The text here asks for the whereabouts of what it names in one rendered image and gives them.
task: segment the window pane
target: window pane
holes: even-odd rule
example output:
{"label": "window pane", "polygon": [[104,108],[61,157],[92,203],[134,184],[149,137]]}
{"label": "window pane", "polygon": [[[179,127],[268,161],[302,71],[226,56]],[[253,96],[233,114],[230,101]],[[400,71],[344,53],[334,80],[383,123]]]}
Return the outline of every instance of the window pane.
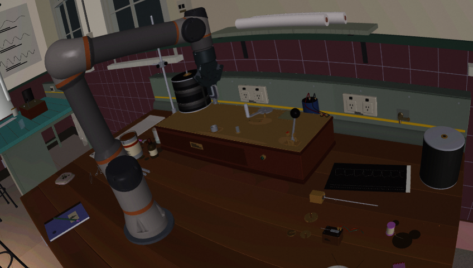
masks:
{"label": "window pane", "polygon": [[151,18],[155,24],[163,23],[160,0],[145,0],[134,5],[136,18],[138,19],[138,27],[151,25]]}
{"label": "window pane", "polygon": [[130,0],[113,0],[113,6],[115,10],[119,10],[122,7],[130,5]]}
{"label": "window pane", "polygon": [[71,23],[71,29],[72,31],[75,31],[80,28],[79,16],[77,15],[77,9],[75,8],[75,1],[67,0],[66,7],[69,15],[69,22]]}
{"label": "window pane", "polygon": [[69,33],[69,25],[67,24],[66,11],[64,10],[64,5],[63,4],[59,7],[59,10],[61,11],[61,18],[62,18],[62,23],[64,24],[64,30],[66,31],[66,34],[68,34]]}
{"label": "window pane", "polygon": [[120,31],[134,28],[132,9],[130,7],[120,10],[115,14],[117,15],[118,28]]}
{"label": "window pane", "polygon": [[74,38],[81,38],[82,37],[82,31],[79,29],[73,33]]}

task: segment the green pencil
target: green pencil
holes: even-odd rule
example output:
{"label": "green pencil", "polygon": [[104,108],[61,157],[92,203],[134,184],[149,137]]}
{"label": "green pencil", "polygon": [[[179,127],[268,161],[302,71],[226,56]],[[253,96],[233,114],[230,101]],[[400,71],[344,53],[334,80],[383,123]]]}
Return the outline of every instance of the green pencil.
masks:
{"label": "green pencil", "polygon": [[65,221],[79,221],[78,219],[65,219],[65,218],[53,218],[53,219],[63,219]]}

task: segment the pink surface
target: pink surface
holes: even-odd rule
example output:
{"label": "pink surface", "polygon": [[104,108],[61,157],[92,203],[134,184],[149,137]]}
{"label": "pink surface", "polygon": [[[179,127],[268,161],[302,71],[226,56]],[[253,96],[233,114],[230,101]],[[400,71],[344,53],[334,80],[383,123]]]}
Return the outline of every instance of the pink surface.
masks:
{"label": "pink surface", "polygon": [[473,251],[473,223],[460,221],[456,247]]}

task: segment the small brown bottle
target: small brown bottle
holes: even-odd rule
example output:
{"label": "small brown bottle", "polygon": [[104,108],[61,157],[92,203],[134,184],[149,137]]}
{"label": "small brown bottle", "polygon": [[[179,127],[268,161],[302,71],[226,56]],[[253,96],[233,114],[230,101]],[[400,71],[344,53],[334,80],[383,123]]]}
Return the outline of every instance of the small brown bottle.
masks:
{"label": "small brown bottle", "polygon": [[158,157],[158,149],[156,149],[156,145],[151,141],[150,138],[148,139],[148,152],[151,158]]}

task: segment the waveform chart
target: waveform chart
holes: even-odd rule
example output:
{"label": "waveform chart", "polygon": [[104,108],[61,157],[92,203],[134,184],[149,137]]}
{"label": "waveform chart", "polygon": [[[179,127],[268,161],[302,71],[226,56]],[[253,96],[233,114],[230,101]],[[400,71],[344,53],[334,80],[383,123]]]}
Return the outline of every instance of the waveform chart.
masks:
{"label": "waveform chart", "polygon": [[1,11],[0,71],[3,78],[41,60],[28,5]]}

